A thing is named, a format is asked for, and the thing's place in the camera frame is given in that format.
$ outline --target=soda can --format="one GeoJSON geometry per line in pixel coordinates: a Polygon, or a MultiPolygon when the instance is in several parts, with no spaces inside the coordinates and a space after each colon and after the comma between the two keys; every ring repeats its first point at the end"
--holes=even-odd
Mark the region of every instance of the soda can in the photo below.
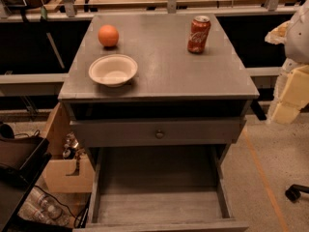
{"type": "Polygon", "coordinates": [[[210,29],[211,20],[208,16],[195,16],[191,22],[191,33],[187,43],[187,50],[193,53],[203,52],[210,29]]]}

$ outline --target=drawer handle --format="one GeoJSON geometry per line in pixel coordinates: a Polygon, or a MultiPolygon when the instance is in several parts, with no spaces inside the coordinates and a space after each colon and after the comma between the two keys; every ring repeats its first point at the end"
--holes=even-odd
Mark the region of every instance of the drawer handle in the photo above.
{"type": "Polygon", "coordinates": [[[156,130],[155,137],[157,139],[162,139],[164,137],[164,132],[162,130],[156,130]]]}

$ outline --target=open drawer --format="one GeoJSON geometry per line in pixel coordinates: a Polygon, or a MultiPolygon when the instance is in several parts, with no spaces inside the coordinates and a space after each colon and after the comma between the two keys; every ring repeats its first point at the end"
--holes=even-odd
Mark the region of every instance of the open drawer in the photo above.
{"type": "Polygon", "coordinates": [[[212,146],[101,148],[85,231],[244,231],[212,146]]]}
{"type": "Polygon", "coordinates": [[[85,147],[231,144],[245,121],[235,118],[164,118],[70,122],[85,147]]]}

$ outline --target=gray floor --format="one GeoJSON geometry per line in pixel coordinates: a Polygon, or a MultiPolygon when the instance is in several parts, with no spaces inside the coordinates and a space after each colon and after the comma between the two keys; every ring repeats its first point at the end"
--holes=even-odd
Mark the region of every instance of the gray floor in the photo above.
{"type": "MultiPolygon", "coordinates": [[[[1,112],[0,120],[15,133],[32,134],[42,130],[47,115],[41,112],[32,121],[26,113],[1,112]]],[[[222,165],[235,218],[249,222],[248,232],[309,231],[309,194],[296,203],[285,197],[292,184],[309,186],[309,113],[288,126],[261,122],[252,114],[246,118],[222,165]]]]}

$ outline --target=bowl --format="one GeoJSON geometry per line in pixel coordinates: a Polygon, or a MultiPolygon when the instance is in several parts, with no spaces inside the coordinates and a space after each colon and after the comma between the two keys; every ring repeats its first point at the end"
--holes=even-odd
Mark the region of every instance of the bowl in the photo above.
{"type": "Polygon", "coordinates": [[[89,68],[90,78],[108,87],[124,85],[135,76],[136,72],[136,62],[121,54],[98,58],[89,68]]]}

